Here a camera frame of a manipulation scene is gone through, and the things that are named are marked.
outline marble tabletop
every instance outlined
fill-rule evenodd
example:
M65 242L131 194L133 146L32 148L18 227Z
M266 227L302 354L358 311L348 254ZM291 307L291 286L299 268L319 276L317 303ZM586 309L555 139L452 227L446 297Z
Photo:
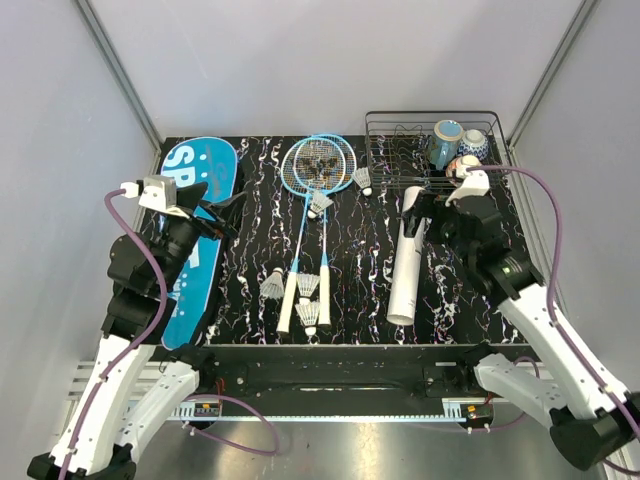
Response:
M345 137L358 166L366 165L362 136ZM168 151L183 138L170 138ZM374 190L364 197L354 185L332 196L328 254L331 267L330 333L308 337L296 313L291 338L276 333L280 301L259 295L260 283L275 267L289 270L296 247L303 201L282 186L278 168L295 137L231 137L244 170L247 202L239 237L225 252L218 284L217 313L208 319L211 344L475 344L520 343L524 339L476 294L461 263L444 247L425 244L415 324L386 321L395 244L403 192ZM503 214L503 230L512 248L525 250L525 239L508 180L490 195ZM319 273L322 224L307 223L300 272Z

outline wire dish rack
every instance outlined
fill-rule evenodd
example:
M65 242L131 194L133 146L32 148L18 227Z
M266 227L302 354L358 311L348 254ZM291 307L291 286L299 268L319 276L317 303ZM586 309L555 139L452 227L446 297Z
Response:
M465 130L480 130L489 140L486 165L511 165L498 115L489 111L373 111L365 115L367 166L375 188L406 189L419 185L450 191L459 184L429 163L427 145L440 120L455 120ZM487 172L490 184L500 172Z

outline metal floor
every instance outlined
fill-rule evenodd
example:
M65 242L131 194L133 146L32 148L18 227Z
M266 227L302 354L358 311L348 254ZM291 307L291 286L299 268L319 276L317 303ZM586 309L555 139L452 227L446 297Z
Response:
M497 423L507 422L513 413L515 409L500 406ZM571 467L531 419L512 430L471 436L416 424L276 426L283 453L268 458L190 437L179 423L167 423L145 451L136 480L606 478L600 468L584 473ZM236 442L271 448L268 433L258 423L220 423L211 430Z

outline racket handle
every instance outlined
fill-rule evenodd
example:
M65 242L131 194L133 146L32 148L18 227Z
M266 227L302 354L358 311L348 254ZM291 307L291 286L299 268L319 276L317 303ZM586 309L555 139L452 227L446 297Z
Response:
M287 284L284 287L284 298L282 299L282 307L280 307L280 319L276 332L282 334L289 333L289 320L293 311L293 301L296 297L297 274L289 272L287 275Z
M329 283L329 265L322 265L320 267L320 319L318 327L324 330L331 330Z

